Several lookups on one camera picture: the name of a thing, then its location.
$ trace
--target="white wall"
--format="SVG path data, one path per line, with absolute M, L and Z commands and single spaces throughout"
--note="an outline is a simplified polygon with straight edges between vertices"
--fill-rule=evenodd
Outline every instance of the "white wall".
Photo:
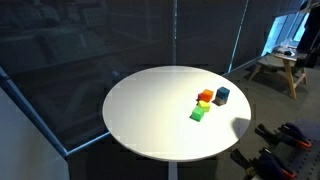
M 69 180 L 67 162 L 1 88 L 0 179 Z

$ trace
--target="gray floor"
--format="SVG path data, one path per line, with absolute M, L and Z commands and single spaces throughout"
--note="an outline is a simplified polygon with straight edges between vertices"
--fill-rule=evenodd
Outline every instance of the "gray floor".
M 288 96 L 287 82 L 284 79 L 259 73 L 252 82 L 248 82 L 249 73 L 240 71 L 228 77 L 243 91 L 251 105 L 252 120 L 247 132 L 237 144 L 216 158 L 178 164 L 179 179 L 243 179 L 244 170 L 234 163 L 229 155 L 231 150 L 238 148 L 246 158 L 254 158 L 259 156 L 258 151 L 262 147 L 268 147 L 268 144 L 254 133 L 254 128 L 259 123 L 263 123 L 270 130 L 276 129 L 282 123 L 295 122 L 299 119 L 320 123 L 319 70 L 307 69 L 308 85 L 300 84 L 296 88 L 297 100 Z M 154 178 L 151 179 L 166 179 L 167 177 L 166 163 L 145 159 L 128 152 L 110 136 L 70 156 L 68 163 L 72 180 L 149 179 L 152 176 Z M 95 177 L 98 177 L 94 178 L 89 175 L 90 173 L 95 173 Z

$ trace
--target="round white table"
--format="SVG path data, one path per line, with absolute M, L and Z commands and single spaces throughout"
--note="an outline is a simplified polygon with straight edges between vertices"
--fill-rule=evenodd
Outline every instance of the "round white table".
M 230 90 L 227 104 L 210 102 L 200 122 L 191 119 L 198 94 L 209 89 L 215 96 L 222 86 Z M 185 66 L 132 74 L 111 89 L 103 104 L 104 122 L 120 144 L 169 162 L 204 159 L 226 150 L 245 133 L 250 118 L 250 105 L 238 87 L 212 72 Z

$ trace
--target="green cube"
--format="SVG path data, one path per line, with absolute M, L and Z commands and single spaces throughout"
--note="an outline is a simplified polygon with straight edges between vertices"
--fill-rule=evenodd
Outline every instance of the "green cube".
M 201 108 L 201 107 L 195 107 L 192 111 L 192 115 L 191 115 L 191 118 L 193 120 L 196 120 L 198 122 L 200 122 L 200 120 L 202 119 L 204 115 L 204 110 Z

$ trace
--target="chair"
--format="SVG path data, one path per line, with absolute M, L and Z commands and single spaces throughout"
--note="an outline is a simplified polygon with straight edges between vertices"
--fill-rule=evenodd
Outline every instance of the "chair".
M 295 88 L 303 80 L 307 84 L 307 72 L 305 69 L 306 59 L 308 54 L 297 53 L 294 47 L 289 47 L 288 50 L 293 52 L 293 56 L 284 55 L 280 53 L 271 53 L 263 56 L 257 63 L 255 70 L 251 74 L 249 81 L 260 71 L 268 70 L 272 74 L 277 74 L 278 70 L 286 73 L 285 78 L 288 81 L 290 96 L 297 99 Z

